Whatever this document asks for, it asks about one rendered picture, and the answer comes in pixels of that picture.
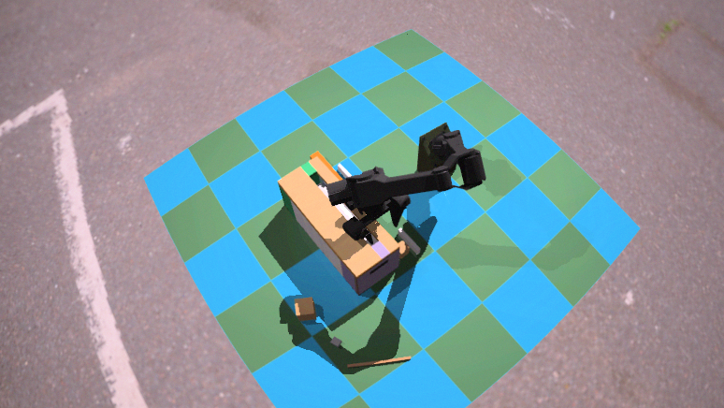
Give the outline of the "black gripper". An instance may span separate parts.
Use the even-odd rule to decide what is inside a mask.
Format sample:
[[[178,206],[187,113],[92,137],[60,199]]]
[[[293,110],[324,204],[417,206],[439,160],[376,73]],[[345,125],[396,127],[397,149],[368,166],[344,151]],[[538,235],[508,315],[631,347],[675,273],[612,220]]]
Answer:
[[[362,219],[358,220],[352,217],[342,224],[344,232],[346,232],[353,240],[366,239],[371,245],[373,244],[372,236],[366,226],[377,220],[379,217],[390,211],[394,227],[398,227],[398,223],[407,206],[411,204],[409,195],[390,197],[383,204],[375,209],[365,209],[366,213]]]

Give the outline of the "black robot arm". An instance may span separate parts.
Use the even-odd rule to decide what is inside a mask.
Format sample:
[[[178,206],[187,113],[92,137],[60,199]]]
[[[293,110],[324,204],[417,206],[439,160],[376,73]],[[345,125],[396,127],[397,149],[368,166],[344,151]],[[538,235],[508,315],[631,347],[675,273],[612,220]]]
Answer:
[[[464,146],[460,130],[442,131],[429,143],[440,159],[445,158],[442,166],[395,177],[386,176],[384,169],[376,166],[361,174],[328,183],[326,190],[331,206],[345,203],[349,210],[357,208],[362,215],[363,210],[375,209],[390,197],[434,190],[443,192],[452,188],[469,191],[486,179],[481,152]],[[460,166],[464,182],[461,186],[452,185],[449,169],[454,164]]]

